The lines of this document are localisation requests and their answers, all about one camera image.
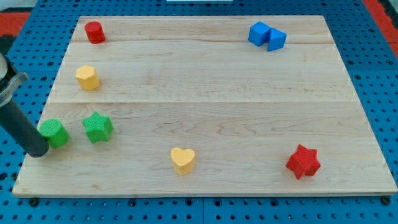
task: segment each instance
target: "green block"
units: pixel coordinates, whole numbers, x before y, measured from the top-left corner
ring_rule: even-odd
[[[113,130],[111,120],[107,116],[102,116],[94,112],[89,118],[81,121],[86,127],[86,135],[91,143],[98,141],[109,141],[109,134]]]
[[[53,148],[63,146],[69,140],[67,130],[65,130],[61,121],[57,119],[44,121],[40,126],[39,132]]]

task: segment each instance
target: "yellow hexagon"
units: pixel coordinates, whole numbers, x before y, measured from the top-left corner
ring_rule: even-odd
[[[100,80],[95,73],[95,68],[92,66],[84,65],[76,69],[76,78],[80,87],[84,90],[94,90],[100,86]]]

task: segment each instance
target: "toy block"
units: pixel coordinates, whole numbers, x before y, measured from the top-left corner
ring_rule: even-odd
[[[316,149],[307,149],[302,145],[298,145],[296,152],[291,155],[286,167],[294,172],[297,179],[304,175],[313,176],[321,167],[317,158],[318,151]]]
[[[94,112],[89,118],[81,121],[86,127],[86,135],[92,144],[98,141],[109,141],[109,135],[113,130],[111,120]]]
[[[271,28],[270,33],[267,51],[282,49],[285,45],[287,35],[275,28]]]
[[[84,65],[76,69],[76,78],[80,87],[84,90],[91,91],[100,86],[100,80],[92,66]]]
[[[88,37],[88,41],[92,44],[99,44],[105,41],[104,31],[102,25],[99,22],[93,21],[85,25],[85,31]]]
[[[61,147],[69,140],[69,134],[63,127],[61,121],[48,119],[42,123],[39,132],[53,148]]]
[[[192,149],[182,150],[175,147],[171,151],[171,156],[174,170],[180,175],[191,172],[195,167],[195,151]]]
[[[270,27],[265,25],[263,22],[258,22],[250,27],[249,41],[254,45],[260,47],[262,44],[267,42],[270,37]]]

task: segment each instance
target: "red cylinder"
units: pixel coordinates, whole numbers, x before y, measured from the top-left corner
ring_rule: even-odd
[[[99,22],[93,21],[85,25],[88,40],[92,44],[99,44],[105,41],[105,35]]]

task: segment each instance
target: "black cylinder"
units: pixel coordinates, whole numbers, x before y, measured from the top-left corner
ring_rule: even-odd
[[[14,100],[0,107],[0,125],[30,156],[40,157],[49,150],[47,141]]]

